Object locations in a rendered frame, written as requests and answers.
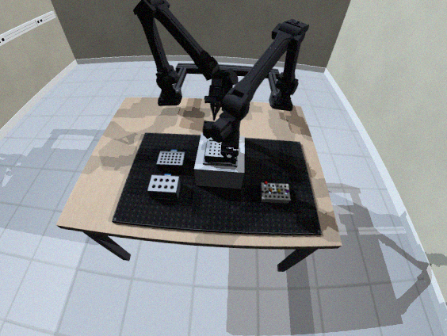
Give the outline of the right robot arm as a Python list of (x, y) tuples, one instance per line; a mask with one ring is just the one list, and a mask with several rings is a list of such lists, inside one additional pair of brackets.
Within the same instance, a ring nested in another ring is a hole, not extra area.
[(141, 0), (133, 10), (143, 26), (155, 60), (157, 68), (156, 82), (161, 89), (160, 94), (162, 95), (159, 96), (158, 102), (178, 102), (180, 92), (176, 92), (173, 88), (173, 84), (178, 82), (179, 76), (174, 66), (169, 66), (155, 24), (155, 18), (185, 49), (206, 80), (212, 80), (208, 95), (224, 97), (224, 87), (235, 85), (239, 80), (238, 75), (232, 69), (221, 71), (217, 61), (194, 40), (179, 20), (170, 12), (169, 7), (170, 4), (167, 0)]

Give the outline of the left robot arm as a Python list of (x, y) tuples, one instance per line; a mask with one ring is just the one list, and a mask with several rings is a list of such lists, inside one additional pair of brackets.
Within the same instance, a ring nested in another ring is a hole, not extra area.
[(291, 19), (282, 24), (279, 23), (274, 28), (272, 44), (246, 76), (224, 96), (223, 112), (220, 114), (220, 118), (216, 121), (204, 121), (203, 136), (207, 139), (212, 138), (217, 143), (231, 142), (231, 133), (240, 128), (240, 121), (248, 114), (250, 101), (253, 99), (255, 91), (285, 52), (284, 72), (279, 74), (276, 83), (280, 92), (277, 93), (277, 96), (272, 95), (271, 99), (275, 106), (293, 107), (291, 95), (295, 93), (299, 84), (298, 79), (295, 78), (296, 63), (300, 44), (308, 27), (309, 25), (303, 22)]

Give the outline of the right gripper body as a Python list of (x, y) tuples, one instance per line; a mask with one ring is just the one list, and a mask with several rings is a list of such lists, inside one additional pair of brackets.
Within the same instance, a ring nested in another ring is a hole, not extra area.
[(213, 96), (204, 96), (204, 103), (209, 103), (209, 102), (220, 102), (220, 107), (222, 108), (222, 100), (223, 97), (213, 97)]

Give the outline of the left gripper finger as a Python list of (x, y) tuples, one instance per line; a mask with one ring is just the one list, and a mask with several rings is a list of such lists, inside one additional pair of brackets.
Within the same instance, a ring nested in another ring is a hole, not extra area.
[[(220, 152), (221, 153), (221, 152)], [(227, 160), (227, 162), (230, 162), (233, 158), (239, 155), (239, 151), (233, 151), (233, 154), (223, 154), (221, 153), (223, 157)], [(227, 157), (227, 155), (232, 155), (230, 158)]]

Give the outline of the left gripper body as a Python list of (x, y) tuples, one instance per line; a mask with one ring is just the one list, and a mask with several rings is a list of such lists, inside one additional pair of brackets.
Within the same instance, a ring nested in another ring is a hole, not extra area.
[(240, 130), (232, 131), (231, 133), (231, 142), (230, 143), (221, 143), (221, 153), (223, 154), (233, 154), (233, 149), (227, 149), (227, 147), (233, 147), (234, 149), (239, 149), (239, 134)]

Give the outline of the white tube rack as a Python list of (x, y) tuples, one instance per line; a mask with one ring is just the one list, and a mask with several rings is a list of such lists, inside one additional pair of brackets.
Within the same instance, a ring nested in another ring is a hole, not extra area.
[[(271, 194), (269, 194), (269, 189), (273, 190)], [(281, 192), (277, 194), (277, 190), (279, 189)], [(287, 195), (285, 194), (287, 189), (289, 189), (288, 184), (267, 183), (267, 185), (264, 186), (264, 182), (262, 182), (260, 185), (261, 202), (288, 204), (291, 199), (290, 193)]]

